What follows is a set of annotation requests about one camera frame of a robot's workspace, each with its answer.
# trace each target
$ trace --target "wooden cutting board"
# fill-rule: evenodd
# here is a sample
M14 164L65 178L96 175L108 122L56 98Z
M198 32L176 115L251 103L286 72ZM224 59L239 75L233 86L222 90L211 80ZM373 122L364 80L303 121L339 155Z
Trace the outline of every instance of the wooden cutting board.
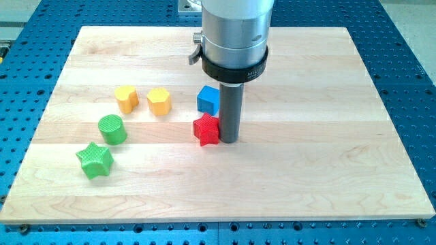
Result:
M240 139L200 147L188 66L198 28L83 27L1 211L1 222L147 223L430 218L435 211L347 29L271 28L265 73L245 87ZM137 88L120 113L114 90ZM165 87L156 117L146 94ZM104 146L98 120L129 135L110 176L75 153Z

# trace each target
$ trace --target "red block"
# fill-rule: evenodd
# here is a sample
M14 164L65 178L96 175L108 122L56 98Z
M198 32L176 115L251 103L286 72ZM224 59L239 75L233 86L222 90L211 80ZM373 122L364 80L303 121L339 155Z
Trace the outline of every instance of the red block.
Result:
M218 144L219 129L218 118L204 113L200 119L193 122L193 134L200 139L200 145Z

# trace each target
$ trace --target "colored block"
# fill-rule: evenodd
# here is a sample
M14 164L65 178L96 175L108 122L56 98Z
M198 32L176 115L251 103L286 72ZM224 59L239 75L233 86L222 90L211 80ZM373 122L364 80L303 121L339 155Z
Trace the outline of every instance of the colored block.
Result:
M127 139L123 120L117 115L107 115L98 122L104 141L110 145L121 144Z
M115 90L115 98L120 111L129 114L139 104L138 94L134 86L120 86Z
M200 145L218 144L219 129L218 118L209 115L207 112L200 119L193 122L193 134L200 139Z
M163 116L171 110L171 96L164 88L154 88L147 95L150 111L155 116Z
M99 147L91 142L88 147L76 153L82 163L82 169L88 179L97 176L109 176L110 166L114 162L109 148Z
M197 110L215 115L219 109L219 89L204 86L197 95Z

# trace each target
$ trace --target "yellow hexagon block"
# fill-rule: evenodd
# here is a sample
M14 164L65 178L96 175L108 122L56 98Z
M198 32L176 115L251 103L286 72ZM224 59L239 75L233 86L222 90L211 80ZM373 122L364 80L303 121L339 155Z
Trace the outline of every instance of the yellow hexagon block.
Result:
M139 104L138 94L134 86L120 86L115 89L115 98L124 114L130 113Z
M171 96L164 88L154 88L147 95L150 111L156 116L168 114L171 110Z

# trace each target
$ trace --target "blue block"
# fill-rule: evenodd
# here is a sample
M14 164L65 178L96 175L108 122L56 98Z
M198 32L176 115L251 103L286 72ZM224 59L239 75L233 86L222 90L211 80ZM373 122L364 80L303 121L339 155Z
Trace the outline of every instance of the blue block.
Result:
M219 109L219 89L204 86L197 95L197 110L215 115Z

